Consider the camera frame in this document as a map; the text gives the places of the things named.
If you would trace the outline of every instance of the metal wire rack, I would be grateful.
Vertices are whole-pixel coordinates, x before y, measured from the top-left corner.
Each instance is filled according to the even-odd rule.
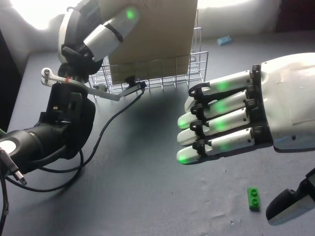
[[[198,24],[198,11],[196,16],[196,24]],[[201,38],[202,28],[194,28],[191,54],[173,58],[175,60],[174,62],[176,63],[176,72],[174,73],[175,75],[165,77],[162,75],[160,78],[142,80],[146,82],[147,88],[150,91],[152,88],[161,87],[162,89],[164,89],[164,86],[168,85],[173,85],[176,88],[177,84],[179,83],[186,83],[189,87],[192,81],[198,80],[203,83],[207,75],[209,53],[201,51]],[[189,57],[188,68],[185,69],[186,73],[178,73],[179,66],[181,66],[181,70],[183,70],[182,65],[178,65],[178,61],[182,61],[181,59],[184,57]],[[150,62],[160,63],[162,70],[163,60],[164,59],[157,59]],[[118,73],[115,74],[115,76],[120,76],[119,67],[117,65],[109,65],[108,57],[106,57],[104,59],[101,69],[96,74],[90,76],[90,86],[94,87],[100,84],[106,85],[109,93],[119,93],[125,90],[126,87],[128,87],[128,84],[113,84],[112,78],[114,74],[112,74],[111,72],[111,68],[113,68],[113,66],[116,66],[118,68]]]

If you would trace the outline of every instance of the brown cardboard panel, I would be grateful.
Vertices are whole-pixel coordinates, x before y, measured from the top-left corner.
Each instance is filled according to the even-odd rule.
[[[105,21],[129,5],[137,6],[141,14],[138,25],[109,56],[110,65],[118,65],[111,67],[113,83],[123,82],[130,75],[139,79],[176,75],[176,59],[173,57],[190,54],[197,0],[99,2],[102,15],[107,16]],[[189,56],[178,58],[177,65],[177,75],[186,74]]]

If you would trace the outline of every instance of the table surface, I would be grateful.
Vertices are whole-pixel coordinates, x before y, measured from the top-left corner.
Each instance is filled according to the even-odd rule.
[[[205,40],[203,50],[210,53],[207,80],[277,57],[314,52],[314,42],[314,32],[235,37],[223,47]],[[50,88],[40,83],[40,72],[49,67],[57,73],[59,65],[56,53],[30,56],[9,130],[36,124],[50,94]],[[67,190],[33,193],[8,183],[10,213],[3,235],[314,235],[315,211],[277,227],[268,225],[265,217],[273,198],[286,188],[296,189],[315,166],[314,153],[280,154],[269,147],[200,165],[180,165],[177,118],[184,113],[187,97],[184,84],[146,91],[110,124],[93,161]],[[103,125],[134,98],[135,94],[120,102],[97,100],[85,157]],[[79,158],[59,160],[51,167],[77,164]],[[49,188],[72,175],[34,171],[26,178],[29,186]],[[249,211],[246,191],[251,186],[259,189],[260,213]]]

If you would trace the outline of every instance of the white wall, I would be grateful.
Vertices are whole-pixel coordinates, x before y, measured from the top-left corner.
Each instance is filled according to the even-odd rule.
[[[204,37],[271,32],[280,2],[281,0],[199,0],[199,25],[203,28]],[[56,16],[48,29],[36,29],[12,7],[10,0],[0,0],[0,29],[22,74],[29,53],[57,50],[62,18],[62,15]]]

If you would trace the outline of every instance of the green lego brick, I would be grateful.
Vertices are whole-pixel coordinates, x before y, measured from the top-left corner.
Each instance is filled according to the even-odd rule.
[[[247,189],[248,195],[248,204],[252,211],[259,211],[260,210],[260,199],[258,194],[257,188],[248,188]]]

